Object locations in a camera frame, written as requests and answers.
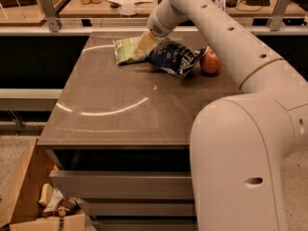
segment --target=countertop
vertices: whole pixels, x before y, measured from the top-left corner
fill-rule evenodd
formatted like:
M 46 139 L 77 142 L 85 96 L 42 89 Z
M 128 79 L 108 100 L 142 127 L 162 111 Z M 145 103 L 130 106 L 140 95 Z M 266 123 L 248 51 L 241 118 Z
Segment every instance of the countertop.
M 196 115 L 209 102 L 239 93 L 223 68 L 184 79 L 149 63 L 116 64 L 113 39 L 141 31 L 93 32 L 39 140 L 39 146 L 189 145 Z M 170 35 L 191 50 L 206 46 L 195 30 Z
M 0 10 L 0 26 L 41 26 L 45 23 L 45 15 L 38 5 L 9 7 Z
M 158 1 L 138 4 L 139 12 L 130 17 L 148 17 L 157 6 Z M 276 0 L 270 0 L 270 6 L 247 6 L 239 0 L 237 8 L 226 8 L 226 13 L 233 17 L 270 17 Z M 290 1 L 285 13 L 286 16 L 304 17 L 306 11 Z M 103 0 L 99 4 L 83 5 L 80 0 L 71 0 L 60 12 L 62 18 L 96 18 L 96 17 L 121 17 L 117 9 L 110 8 L 110 3 Z

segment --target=sponge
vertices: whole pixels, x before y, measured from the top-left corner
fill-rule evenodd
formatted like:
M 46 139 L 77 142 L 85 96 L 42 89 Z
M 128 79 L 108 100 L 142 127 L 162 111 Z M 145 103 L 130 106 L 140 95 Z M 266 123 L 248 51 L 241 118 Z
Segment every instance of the sponge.
M 151 32 L 145 32 L 141 35 L 139 42 L 137 43 L 133 54 L 138 58 L 141 58 L 146 52 L 156 43 L 156 38 Z
M 46 207 L 51 200 L 53 190 L 54 188 L 49 183 L 44 184 L 41 189 L 38 204 L 40 204 L 42 207 Z

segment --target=blue chip bag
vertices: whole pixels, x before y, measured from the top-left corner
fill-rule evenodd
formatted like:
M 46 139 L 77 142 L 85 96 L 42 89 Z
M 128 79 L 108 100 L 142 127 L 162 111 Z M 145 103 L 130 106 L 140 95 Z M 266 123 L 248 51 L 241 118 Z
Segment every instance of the blue chip bag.
M 208 48 L 192 51 L 179 42 L 164 38 L 158 42 L 146 60 L 171 75 L 184 78 L 206 54 Z

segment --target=gray table surface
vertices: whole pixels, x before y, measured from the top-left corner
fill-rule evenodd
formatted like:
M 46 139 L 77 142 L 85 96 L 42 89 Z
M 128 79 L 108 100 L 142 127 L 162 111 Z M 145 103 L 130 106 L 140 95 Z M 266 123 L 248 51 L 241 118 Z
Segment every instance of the gray table surface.
M 118 66 L 114 39 L 134 30 L 93 32 L 39 140 L 39 146 L 189 145 L 193 120 L 211 101 L 239 93 L 226 68 L 204 75 L 197 64 L 184 79 L 152 64 Z M 207 45 L 197 31 L 170 36 L 191 50 Z

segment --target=wooden table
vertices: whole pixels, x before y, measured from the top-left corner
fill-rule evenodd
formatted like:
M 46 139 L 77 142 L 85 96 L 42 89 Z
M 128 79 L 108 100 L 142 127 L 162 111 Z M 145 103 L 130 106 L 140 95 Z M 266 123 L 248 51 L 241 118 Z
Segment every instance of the wooden table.
M 270 6 L 262 7 L 260 6 L 247 6 L 240 3 L 235 8 L 227 8 L 226 12 L 233 17 L 270 17 L 276 0 L 270 0 Z M 139 4 L 138 8 L 140 12 L 131 17 L 148 17 L 153 9 L 157 6 L 157 0 L 153 3 L 143 3 Z M 294 2 L 290 2 L 290 5 L 286 11 L 286 16 L 300 16 L 306 15 L 306 11 L 299 7 Z M 83 5 L 80 0 L 71 0 L 66 7 L 60 12 L 60 17 L 62 18 L 93 18 L 93 17 L 121 17 L 117 9 L 112 9 L 110 3 L 103 0 L 100 4 L 88 4 Z
M 121 17 L 117 9 L 110 7 L 111 3 L 103 0 L 99 4 L 84 5 L 80 0 L 71 0 L 60 12 L 61 18 L 93 18 Z M 139 12 L 131 17 L 148 17 L 157 6 L 157 0 L 152 3 L 138 4 Z
M 0 11 L 0 26 L 41 26 L 44 18 L 38 5 L 4 8 Z
M 226 8 L 226 12 L 232 17 L 270 17 L 277 0 L 269 0 L 270 6 L 248 6 L 240 2 L 236 8 Z M 290 1 L 290 4 L 285 13 L 286 16 L 297 16 L 304 17 L 306 11 L 303 10 L 299 5 Z

